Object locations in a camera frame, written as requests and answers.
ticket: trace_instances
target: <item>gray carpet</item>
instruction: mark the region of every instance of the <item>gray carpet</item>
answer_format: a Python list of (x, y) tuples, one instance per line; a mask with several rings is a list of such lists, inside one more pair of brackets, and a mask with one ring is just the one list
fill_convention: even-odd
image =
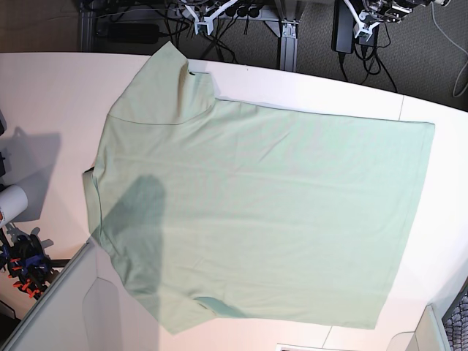
[(468, 293), (455, 306), (444, 328), (452, 351), (468, 350)]
[[(436, 6), (436, 16), (446, 33), (458, 44), (468, 48), (468, 1), (452, 0), (447, 7)], [(298, 30), (298, 72), (334, 80), (343, 80), (338, 56), (331, 50), (333, 6), (308, 4)], [(239, 20), (224, 36), (224, 42), (235, 51), (241, 64), (276, 68), (278, 41), (274, 34), (261, 22), (250, 21), (248, 35), (244, 36), (245, 21)], [(380, 57), (392, 74), (401, 94), (437, 102), (468, 111), (468, 92), (454, 99), (453, 84), (467, 56), (453, 47), (436, 29), (431, 19), (430, 7), (419, 7), (400, 24), (389, 25), (392, 45), (379, 49)], [(100, 40), (96, 50), (152, 54), (166, 41), (156, 45), (110, 45)], [(385, 31), (380, 32), (381, 45), (387, 42)], [(204, 39), (181, 36), (179, 50), (191, 59), (198, 59), (208, 46)], [(207, 57), (217, 60), (213, 50)], [(365, 77), (362, 63), (354, 56), (345, 61), (345, 69), (353, 83)], [(468, 81), (468, 70), (461, 79), (460, 88)], [(382, 71), (371, 76), (367, 86), (392, 91), (393, 87)]]

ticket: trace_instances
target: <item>wire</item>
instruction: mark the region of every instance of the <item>wire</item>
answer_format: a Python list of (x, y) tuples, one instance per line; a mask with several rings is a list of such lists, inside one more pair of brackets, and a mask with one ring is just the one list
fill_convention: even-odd
[(153, 11), (153, 12), (156, 11), (156, 12), (158, 12), (158, 10), (156, 10), (156, 9), (133, 9), (133, 10), (128, 10), (128, 11), (108, 13), (106, 15), (96, 16), (95, 18), (104, 18), (104, 17), (111, 16), (111, 15), (120, 15), (121, 13), (129, 13), (129, 12), (134, 12), (134, 11)]
[(216, 34), (216, 38), (214, 40), (210, 40), (209, 37), (206, 37), (206, 39), (210, 40), (211, 41), (211, 44), (205, 49), (205, 51), (203, 51), (203, 53), (201, 54), (200, 56), (200, 60), (203, 60), (211, 51), (211, 49), (215, 48), (216, 47), (216, 44), (221, 42), (221, 38), (222, 36), (224, 35), (224, 33), (226, 33), (226, 31), (231, 28), (232, 26), (234, 26), (235, 22), (237, 21), (237, 19), (239, 18), (239, 16), (237, 16), (236, 18), (232, 17), (229, 21), (229, 23), (227, 24), (226, 28), (223, 29), (223, 31), (221, 31), (219, 33), (219, 35)]
[[(354, 44), (355, 54), (358, 57), (358, 59), (360, 59), (363, 62), (363, 67), (364, 67), (364, 70), (366, 71), (366, 76), (365, 76), (364, 80), (361, 82), (360, 85), (363, 85), (367, 81), (367, 79), (369, 78), (370, 75), (378, 75), (378, 74), (381, 73), (381, 71), (383, 69), (385, 74), (388, 76), (388, 79), (390, 79), (390, 82), (392, 83), (393, 90), (396, 93), (398, 93), (398, 88), (396, 87), (395, 81), (393, 80), (393, 78), (392, 78), (390, 72), (388, 71), (387, 67), (382, 62), (382, 59), (380, 58), (379, 53), (378, 53), (379, 49), (388, 48), (392, 43), (390, 33), (388, 32), (387, 23), (384, 23), (384, 25), (385, 25), (385, 32), (387, 33), (388, 43), (385, 44), (385, 45), (377, 45), (377, 41), (376, 41), (374, 43), (374, 48), (372, 49), (372, 52), (371, 52), (371, 54), (369, 56), (366, 56), (366, 53), (367, 53), (367, 50), (368, 50), (367, 46), (361, 45), (362, 56), (359, 56), (357, 45), (356, 45), (356, 43)], [(367, 67), (367, 61), (369, 61), (369, 60), (371, 60), (371, 63), (369, 65), (369, 67)], [(377, 71), (372, 72), (372, 67), (376, 63), (377, 63)]]
[(344, 59), (345, 58), (346, 58), (346, 53), (338, 53), (339, 68), (341, 70), (341, 73), (343, 73), (344, 80), (349, 82), (348, 76), (346, 75), (346, 72), (344, 71)]
[(22, 31), (24, 29), (39, 26), (39, 25), (41, 25), (43, 23), (51, 22), (53, 20), (63, 20), (63, 19), (73, 19), (73, 18), (78, 18), (78, 14), (76, 16), (57, 16), (57, 17), (47, 18), (45, 20), (38, 20), (37, 22), (30, 23), (29, 25), (22, 26), (22, 27), (1, 27), (0, 26), (0, 29), (2, 31)]
[(377, 60), (377, 63), (382, 66), (385, 73), (387, 73), (388, 79), (390, 79), (390, 82), (392, 83), (393, 89), (395, 89), (395, 92), (398, 93), (398, 89), (396, 87), (395, 81), (393, 80), (392, 76), (390, 75), (387, 67), (385, 67), (385, 65), (383, 64), (383, 62), (380, 59), (379, 54), (377, 53), (377, 51), (375, 53), (375, 59)]
[[(440, 28), (439, 24), (437, 23), (436, 21), (436, 15), (435, 15), (435, 9), (434, 9), (434, 2), (431, 3), (432, 5), (432, 20), (434, 21), (434, 24), (435, 26), (437, 27), (437, 29), (439, 29), (439, 31), (444, 35), (444, 37), (447, 38), (447, 40), (449, 42), (451, 42), (453, 45), (455, 45), (459, 50), (463, 51), (465, 53), (465, 55), (468, 56), (468, 51), (466, 51), (465, 49), (463, 49), (460, 45), (458, 45), (456, 42), (454, 42), (444, 31), (442, 28)], [(465, 85), (465, 87), (457, 94), (456, 93), (456, 88), (458, 86), (458, 82), (460, 81), (460, 78), (461, 78), (461, 75), (463, 74), (464, 70), (468, 67), (468, 60), (466, 62), (466, 64), (461, 68), (461, 71), (460, 73), (458, 74), (458, 76), (456, 77), (456, 80), (455, 80), (455, 85), (453, 86), (453, 90), (452, 90), (452, 97), (460, 97), (461, 95), (465, 94), (465, 92), (468, 90), (468, 83)]]
[(177, 0), (177, 2), (181, 5), (184, 6), (198, 6), (198, 5), (203, 5), (207, 3), (210, 0), (200, 0), (200, 1), (182, 1), (182, 0)]

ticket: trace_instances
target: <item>white cylinder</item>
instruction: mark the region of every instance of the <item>white cylinder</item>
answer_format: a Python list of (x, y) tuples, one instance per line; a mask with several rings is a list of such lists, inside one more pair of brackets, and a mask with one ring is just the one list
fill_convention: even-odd
[(0, 227), (11, 222), (28, 207), (28, 197), (18, 185), (10, 185), (0, 192)]

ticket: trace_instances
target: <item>t-shirt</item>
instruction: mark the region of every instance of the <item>t-shirt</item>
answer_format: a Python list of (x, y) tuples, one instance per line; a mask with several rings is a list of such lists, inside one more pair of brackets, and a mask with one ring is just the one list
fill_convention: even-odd
[(171, 44), (111, 108), (90, 231), (171, 333), (215, 317), (373, 328), (434, 125), (222, 101)]

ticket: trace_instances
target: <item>electrical cord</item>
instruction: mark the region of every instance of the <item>electrical cord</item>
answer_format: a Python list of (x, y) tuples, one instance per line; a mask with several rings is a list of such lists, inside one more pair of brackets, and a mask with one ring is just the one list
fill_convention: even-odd
[(379, 53), (376, 51), (375, 53), (375, 59), (377, 60), (377, 63), (382, 66), (383, 70), (385, 71), (385, 73), (387, 73), (387, 76), (388, 76), (388, 79), (390, 79), (390, 82), (392, 83), (392, 86), (393, 86), (393, 89), (395, 90), (396, 93), (398, 93), (398, 89), (396, 87), (396, 84), (395, 84), (395, 81), (393, 80), (391, 74), (389, 73), (387, 67), (385, 67), (385, 65), (383, 64), (382, 60), (380, 59), (379, 57)]
[[(435, 26), (437, 27), (437, 29), (439, 29), (439, 31), (444, 35), (445, 38), (447, 38), (447, 40), (449, 42), (451, 42), (454, 46), (456, 46), (459, 50), (461, 50), (463, 53), (465, 53), (465, 55), (468, 56), (468, 51), (463, 49), (460, 45), (458, 45), (456, 42), (454, 42), (444, 31), (442, 28), (440, 28), (439, 24), (437, 23), (436, 21), (436, 15), (435, 15), (435, 9), (434, 9), (434, 2), (431, 3), (432, 5), (432, 20), (434, 21), (434, 24)], [(456, 80), (455, 80), (455, 85), (453, 86), (453, 90), (452, 90), (452, 97), (460, 97), (461, 95), (465, 94), (465, 92), (468, 90), (468, 83), (465, 85), (465, 87), (457, 94), (456, 93), (456, 89), (458, 87), (458, 82), (460, 81), (460, 78), (461, 78), (461, 75), (463, 74), (464, 70), (468, 67), (468, 59), (467, 59), (467, 62), (466, 64), (461, 68), (461, 71), (460, 73), (458, 74), (458, 76), (456, 77)]]
[(346, 72), (344, 71), (344, 59), (345, 58), (346, 58), (346, 53), (338, 53), (339, 68), (341, 70), (341, 73), (343, 73), (344, 80), (349, 83)]
[[(374, 43), (374, 47), (372, 48), (372, 52), (371, 52), (371, 54), (369, 56), (367, 56), (367, 51), (369, 49), (368, 46), (361, 45), (361, 56), (360, 56), (359, 53), (358, 53), (357, 45), (355, 43), (355, 54), (358, 57), (358, 59), (360, 59), (363, 62), (363, 67), (364, 67), (364, 70), (366, 71), (366, 76), (365, 76), (364, 80), (361, 82), (360, 85), (363, 85), (367, 81), (369, 76), (379, 75), (381, 73), (382, 69), (383, 69), (385, 74), (388, 76), (388, 79), (390, 80), (392, 86), (393, 86), (393, 90), (396, 93), (398, 93), (398, 88), (396, 87), (395, 81), (393, 80), (393, 77), (391, 76), (391, 74), (388, 71), (387, 67), (382, 62), (382, 59), (380, 58), (379, 53), (378, 53), (379, 49), (388, 48), (392, 43), (390, 33), (388, 32), (387, 23), (384, 23), (384, 25), (385, 25), (385, 32), (386, 32), (387, 38), (388, 38), (388, 43), (385, 44), (385, 45), (378, 45), (377, 41), (376, 41)], [(369, 60), (371, 60), (371, 62), (370, 62), (370, 65), (367, 66), (367, 61), (369, 61)], [(375, 64), (377, 64), (377, 71), (372, 72), (372, 67)]]
[(211, 40), (211, 44), (205, 49), (205, 51), (203, 51), (203, 53), (201, 54), (200, 56), (200, 60), (203, 60), (211, 51), (211, 49), (215, 48), (216, 44), (220, 42), (221, 38), (223, 37), (223, 35), (226, 33), (226, 31), (231, 28), (232, 26), (234, 26), (235, 22), (237, 21), (239, 16), (237, 17), (232, 17), (229, 21), (229, 23), (227, 24), (226, 28), (224, 28), (220, 33), (219, 35), (216, 33), (216, 39), (213, 39)]

